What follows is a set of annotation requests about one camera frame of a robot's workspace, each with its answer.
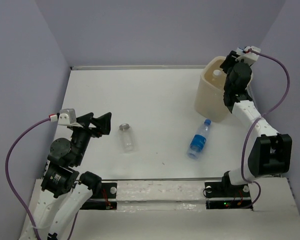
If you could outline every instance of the blue bottle label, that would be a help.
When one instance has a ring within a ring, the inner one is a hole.
[[[204,149],[206,141],[207,141],[207,139],[204,136],[197,134],[197,135],[194,135],[190,146],[193,146],[193,145],[198,146],[200,148],[200,150],[202,151],[202,149]]]

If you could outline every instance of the white bottle cap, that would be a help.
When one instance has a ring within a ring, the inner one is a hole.
[[[218,78],[222,75],[222,72],[220,70],[214,70],[213,73],[212,73],[213,77],[214,78]]]

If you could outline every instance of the bottle cap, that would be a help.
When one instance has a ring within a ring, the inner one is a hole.
[[[124,123],[119,126],[119,129],[121,131],[128,130],[129,128],[130,128],[130,125],[128,123]]]
[[[206,125],[210,126],[210,124],[211,124],[211,120],[210,120],[210,119],[206,119],[206,120],[204,121],[204,124],[206,124]]]
[[[222,75],[222,72],[220,70],[216,69],[213,71],[212,75],[214,78],[218,78]]]

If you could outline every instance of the red wire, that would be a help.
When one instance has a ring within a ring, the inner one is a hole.
[[[244,196],[242,195],[242,193],[241,193],[241,191],[239,190],[239,193],[240,193],[240,196],[241,196],[241,201],[240,201],[240,204],[239,205],[241,205],[242,204],[242,202],[243,202],[243,200],[244,200]]]
[[[230,204],[232,204],[235,200],[236,200],[237,194],[234,195],[234,198],[232,199],[232,201],[230,202]]]
[[[103,198],[105,200],[105,203],[108,204],[109,206],[111,206],[111,203],[108,200],[108,196],[107,196],[107,193],[106,193],[105,189],[102,189],[102,195],[103,195]]]

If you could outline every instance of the white platform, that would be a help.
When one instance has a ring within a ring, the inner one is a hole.
[[[35,184],[31,212],[38,202],[41,182]],[[118,210],[80,210],[71,239],[300,240],[300,216],[285,178],[258,180],[262,193],[254,211],[206,209],[204,181],[140,182],[118,181]],[[254,184],[249,188],[254,199],[258,188]],[[71,226],[72,222],[61,240],[67,240]]]
[[[240,166],[246,130],[231,114],[212,123],[201,161],[186,156],[187,147],[205,120],[194,110],[202,69],[75,70],[62,108],[76,115],[112,112],[109,136],[92,138],[77,168],[103,179],[221,177]],[[120,124],[131,125],[137,151],[123,153]],[[71,131],[58,126],[55,138]]]

